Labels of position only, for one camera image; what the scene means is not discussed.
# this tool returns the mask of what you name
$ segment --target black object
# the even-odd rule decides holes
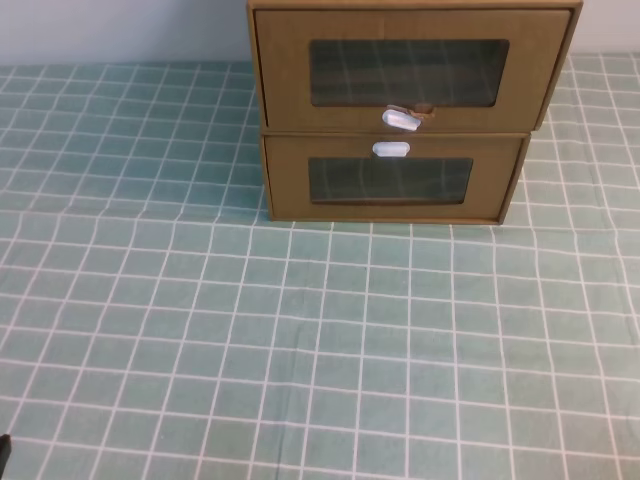
[[[0,437],[0,478],[2,478],[4,468],[9,461],[9,455],[11,455],[11,437],[3,435]]]

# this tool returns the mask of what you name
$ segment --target drawer handle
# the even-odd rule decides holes
[[[377,142],[373,153],[379,157],[406,157],[411,147],[407,142]]]
[[[410,132],[415,132],[424,121],[435,117],[435,108],[432,105],[418,104],[415,110],[388,105],[382,114],[382,121],[387,125]]]

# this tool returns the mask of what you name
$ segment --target drawer window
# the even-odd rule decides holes
[[[507,40],[312,40],[311,103],[489,107]]]
[[[310,158],[311,203],[460,204],[472,164],[471,158]]]

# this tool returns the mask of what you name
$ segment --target bottom drawer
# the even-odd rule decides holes
[[[528,143],[498,134],[265,136],[271,216],[501,223]]]

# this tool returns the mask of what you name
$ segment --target brown cardboard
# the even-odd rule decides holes
[[[501,224],[524,164],[530,131],[544,119],[581,8],[581,0],[249,0],[271,217]],[[308,109],[305,49],[323,35],[328,39],[506,37],[510,51],[499,87],[502,102],[498,98],[492,107],[437,108],[426,126],[410,133],[384,125],[382,107]],[[310,157],[364,158],[379,141],[406,141],[412,146],[409,156],[417,158],[473,158],[464,202],[311,203]]]
[[[268,194],[274,220],[396,221],[497,224],[506,212],[505,197],[513,191],[529,136],[323,135],[264,137]],[[310,200],[309,157],[366,157],[379,141],[407,141],[410,158],[470,157],[474,164],[464,202],[454,205],[313,204]]]
[[[495,105],[438,107],[433,120],[423,123],[419,131],[531,131],[570,17],[569,10],[257,11],[267,127],[269,131],[389,133],[381,120],[386,105],[312,104],[311,40],[504,39],[510,45]]]

